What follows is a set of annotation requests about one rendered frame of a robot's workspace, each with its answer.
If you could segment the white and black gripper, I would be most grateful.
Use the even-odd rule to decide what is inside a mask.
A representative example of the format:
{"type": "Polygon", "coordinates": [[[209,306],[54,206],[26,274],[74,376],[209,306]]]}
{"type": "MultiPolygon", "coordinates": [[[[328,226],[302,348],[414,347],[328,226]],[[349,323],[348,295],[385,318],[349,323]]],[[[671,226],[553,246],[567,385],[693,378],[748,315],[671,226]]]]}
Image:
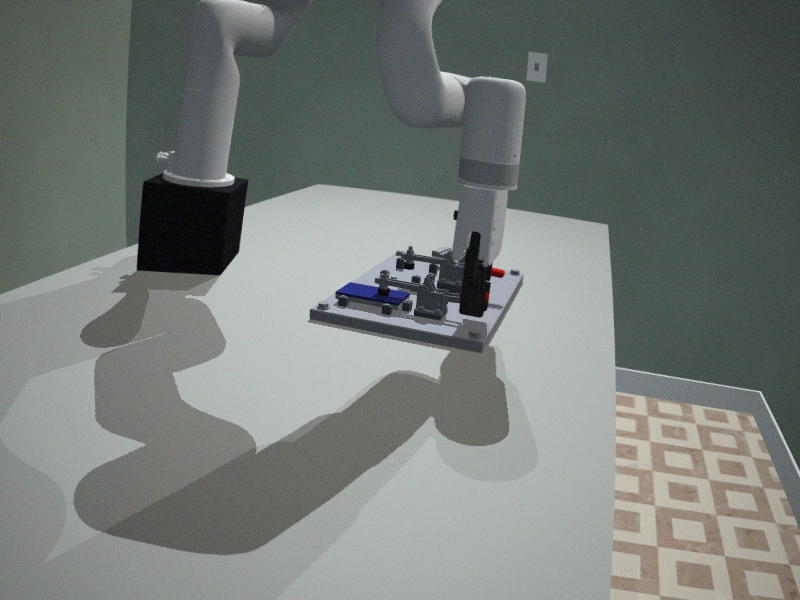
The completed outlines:
{"type": "Polygon", "coordinates": [[[485,299],[491,282],[486,281],[490,281],[493,261],[501,251],[508,190],[516,190],[517,185],[486,185],[459,177],[458,182],[463,189],[451,258],[457,263],[465,256],[459,313],[481,318],[488,309],[489,299],[485,299]],[[483,259],[484,263],[479,263],[483,259]]]}

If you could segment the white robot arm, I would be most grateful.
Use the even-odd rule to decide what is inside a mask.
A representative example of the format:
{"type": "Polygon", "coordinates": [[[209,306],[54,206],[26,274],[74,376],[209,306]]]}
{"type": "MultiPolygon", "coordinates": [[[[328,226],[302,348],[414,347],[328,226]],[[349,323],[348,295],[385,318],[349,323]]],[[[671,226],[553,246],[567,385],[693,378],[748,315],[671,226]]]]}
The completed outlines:
{"type": "MultiPolygon", "coordinates": [[[[234,177],[226,174],[240,84],[233,54],[272,55],[312,2],[246,1],[201,0],[189,14],[175,151],[159,152],[155,159],[167,165],[163,179],[168,182],[194,187],[234,184],[234,177]]],[[[439,70],[432,19],[443,0],[380,1],[377,61],[395,116],[413,128],[463,127],[458,177],[486,185],[517,185],[524,86],[439,70]]]]}

